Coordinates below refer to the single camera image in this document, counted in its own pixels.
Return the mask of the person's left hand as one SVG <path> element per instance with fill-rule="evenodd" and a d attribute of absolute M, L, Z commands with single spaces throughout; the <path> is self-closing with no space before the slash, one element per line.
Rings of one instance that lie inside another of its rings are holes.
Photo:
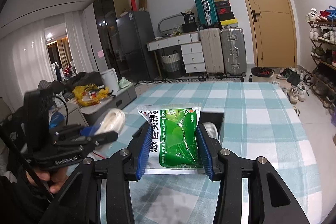
<path fill-rule="evenodd" d="M 41 181 L 46 182 L 48 184 L 49 192 L 52 194 L 56 194 L 66 182 L 68 178 L 67 171 L 68 171 L 67 166 L 52 170 L 51 172 L 47 170 L 34 168 L 35 174 Z M 29 175 L 28 172 L 26 172 L 25 178 L 30 185 L 29 188 L 31 192 L 33 192 L 34 194 L 42 195 L 41 189 L 37 186 L 37 184 L 34 182 L 34 180 Z"/>

